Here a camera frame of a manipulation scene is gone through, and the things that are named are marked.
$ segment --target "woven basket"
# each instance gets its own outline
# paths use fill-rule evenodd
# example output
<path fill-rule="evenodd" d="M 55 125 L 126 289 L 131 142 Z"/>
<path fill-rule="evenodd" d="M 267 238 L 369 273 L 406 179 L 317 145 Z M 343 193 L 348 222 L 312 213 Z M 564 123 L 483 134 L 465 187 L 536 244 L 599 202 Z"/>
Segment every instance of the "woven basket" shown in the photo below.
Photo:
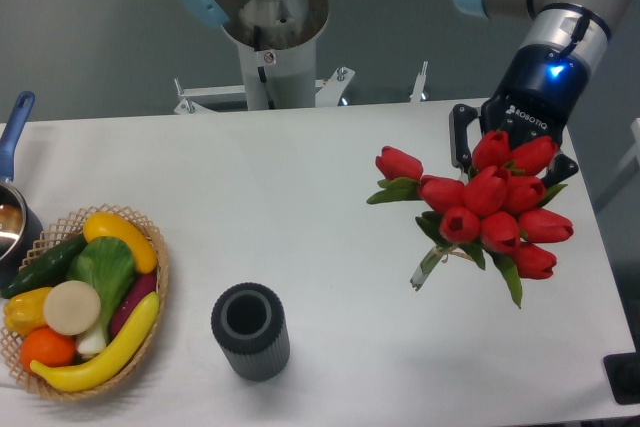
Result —
<path fill-rule="evenodd" d="M 27 392 L 37 394 L 44 399 L 61 402 L 82 400 L 113 389 L 122 380 L 130 376 L 140 364 L 140 361 L 149 349 L 149 345 L 156 335 L 162 312 L 164 310 L 164 303 L 169 283 L 169 262 L 164 239 L 158 228 L 153 225 L 153 222 L 139 212 L 132 210 L 130 207 L 117 207 L 105 204 L 101 207 L 80 209 L 77 212 L 70 213 L 66 218 L 58 219 L 55 224 L 51 224 L 49 226 L 48 230 L 40 234 L 39 240 L 36 240 L 33 243 L 33 248 L 27 253 L 27 257 L 22 261 L 22 266 L 20 268 L 25 267 L 44 251 L 50 249 L 62 240 L 80 234 L 85 220 L 95 212 L 112 212 L 124 219 L 127 219 L 140 232 L 142 232 L 153 245 L 158 257 L 158 280 L 156 290 L 158 292 L 158 297 L 160 298 L 160 311 L 158 312 L 158 317 L 156 318 L 151 331 L 140 346 L 140 349 L 138 349 L 129 363 L 125 365 L 115 377 L 111 378 L 104 384 L 94 387 L 93 389 L 74 393 L 61 392 L 54 389 L 40 377 L 26 372 L 22 368 L 22 364 L 20 364 L 22 337 L 16 333 L 9 332 L 6 327 L 3 326 L 2 329 L 0 329 L 0 338 L 2 342 L 2 350 L 0 353 L 4 357 L 5 364 L 9 367 L 11 377 L 13 377 L 17 384 L 22 386 Z"/>

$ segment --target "yellow pepper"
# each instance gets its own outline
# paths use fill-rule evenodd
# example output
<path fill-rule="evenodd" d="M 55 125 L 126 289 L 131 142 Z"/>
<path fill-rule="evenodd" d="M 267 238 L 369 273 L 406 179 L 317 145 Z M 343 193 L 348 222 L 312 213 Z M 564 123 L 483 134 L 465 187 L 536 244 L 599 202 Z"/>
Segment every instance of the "yellow pepper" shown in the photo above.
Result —
<path fill-rule="evenodd" d="M 84 223 L 82 233 L 87 242 L 98 237 L 116 237 L 131 249 L 136 272 L 148 274 L 156 268 L 158 259 L 153 246 L 132 223 L 111 212 L 96 212 Z"/>
<path fill-rule="evenodd" d="M 40 327 L 45 327 L 42 306 L 44 299 L 51 292 L 51 287 L 30 290 L 16 295 L 4 304 L 4 325 L 11 332 L 22 336 L 29 335 Z"/>

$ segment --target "purple eggplant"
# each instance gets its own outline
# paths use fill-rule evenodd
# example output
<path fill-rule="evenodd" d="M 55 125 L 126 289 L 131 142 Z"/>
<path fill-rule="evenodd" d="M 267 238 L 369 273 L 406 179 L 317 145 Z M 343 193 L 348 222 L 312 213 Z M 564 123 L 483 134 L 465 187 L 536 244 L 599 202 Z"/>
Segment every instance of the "purple eggplant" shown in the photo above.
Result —
<path fill-rule="evenodd" d="M 147 294 L 156 291 L 156 282 L 157 279 L 155 272 L 145 274 L 135 281 L 133 287 L 131 287 L 131 290 L 111 319 L 109 333 L 111 334 L 112 339 L 118 335 L 118 332 L 120 332 L 120 329 L 122 329 L 122 326 L 127 321 L 136 305 L 138 305 L 138 303 L 144 299 Z"/>

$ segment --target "white round slice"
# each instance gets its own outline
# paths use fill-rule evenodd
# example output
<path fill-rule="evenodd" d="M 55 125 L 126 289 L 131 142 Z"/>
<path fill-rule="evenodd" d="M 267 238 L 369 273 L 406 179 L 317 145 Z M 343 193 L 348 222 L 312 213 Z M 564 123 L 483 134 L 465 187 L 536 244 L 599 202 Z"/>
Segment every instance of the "white round slice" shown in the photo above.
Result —
<path fill-rule="evenodd" d="M 89 329 L 100 315 L 100 297 L 86 282 L 69 280 L 47 295 L 44 320 L 62 335 L 78 335 Z"/>

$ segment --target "green cucumber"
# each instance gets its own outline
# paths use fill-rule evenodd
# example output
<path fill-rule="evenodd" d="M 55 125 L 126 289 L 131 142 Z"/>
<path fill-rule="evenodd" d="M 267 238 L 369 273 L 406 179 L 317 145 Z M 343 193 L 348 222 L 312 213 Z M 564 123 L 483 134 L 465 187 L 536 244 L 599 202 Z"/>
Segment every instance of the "green cucumber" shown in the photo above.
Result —
<path fill-rule="evenodd" d="M 87 246 L 82 233 L 63 240 L 34 259 L 7 287 L 0 290 L 0 295 L 10 299 L 23 292 L 50 287 L 66 280 L 71 261 Z"/>

